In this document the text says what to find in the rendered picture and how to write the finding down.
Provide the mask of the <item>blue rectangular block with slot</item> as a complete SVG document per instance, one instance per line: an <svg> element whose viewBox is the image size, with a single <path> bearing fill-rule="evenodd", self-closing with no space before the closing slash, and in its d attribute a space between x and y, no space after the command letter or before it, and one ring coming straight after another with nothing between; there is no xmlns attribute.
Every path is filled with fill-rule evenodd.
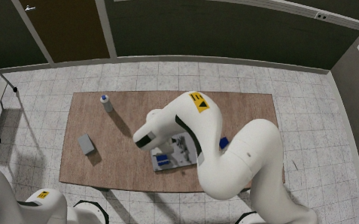
<svg viewBox="0 0 359 224"><path fill-rule="evenodd" d="M159 166L169 164L167 155L156 156Z"/></svg>

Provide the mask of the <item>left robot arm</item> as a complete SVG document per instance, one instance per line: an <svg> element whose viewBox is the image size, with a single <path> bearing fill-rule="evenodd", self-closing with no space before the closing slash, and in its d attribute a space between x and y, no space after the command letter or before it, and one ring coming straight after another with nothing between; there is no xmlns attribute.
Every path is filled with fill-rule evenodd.
<svg viewBox="0 0 359 224"><path fill-rule="evenodd" d="M0 224L106 224L106 222L103 212L94 204L84 202L75 207L68 207L65 196L55 189L40 189L26 202L17 201L6 176L0 171Z"/></svg>

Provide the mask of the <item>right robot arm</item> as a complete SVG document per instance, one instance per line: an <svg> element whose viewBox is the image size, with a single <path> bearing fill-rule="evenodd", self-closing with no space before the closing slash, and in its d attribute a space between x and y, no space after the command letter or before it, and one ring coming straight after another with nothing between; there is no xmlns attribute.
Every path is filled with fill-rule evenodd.
<svg viewBox="0 0 359 224"><path fill-rule="evenodd" d="M216 200L233 198L253 178L250 201L257 213L239 224L318 224L316 213L292 202L283 185L284 144L273 123L250 121L219 151L221 130L219 107L207 95L190 91L152 110L133 141L139 149L161 156L175 152L168 139L188 131L196 148L200 186Z"/></svg>

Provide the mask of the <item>white bottle with blue cap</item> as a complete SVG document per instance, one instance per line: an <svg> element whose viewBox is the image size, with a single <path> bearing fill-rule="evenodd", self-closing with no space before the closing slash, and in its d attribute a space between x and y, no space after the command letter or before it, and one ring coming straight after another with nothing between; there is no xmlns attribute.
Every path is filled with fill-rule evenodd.
<svg viewBox="0 0 359 224"><path fill-rule="evenodd" d="M111 112L113 110L113 106L107 95L103 95L100 100L106 112Z"/></svg>

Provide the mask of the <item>blue rectangular plate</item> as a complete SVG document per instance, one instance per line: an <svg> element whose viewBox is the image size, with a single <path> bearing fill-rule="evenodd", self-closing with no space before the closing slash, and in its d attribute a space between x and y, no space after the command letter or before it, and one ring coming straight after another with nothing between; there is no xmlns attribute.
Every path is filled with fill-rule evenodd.
<svg viewBox="0 0 359 224"><path fill-rule="evenodd" d="M221 150L229 143L226 137L220 139L219 147Z"/></svg>

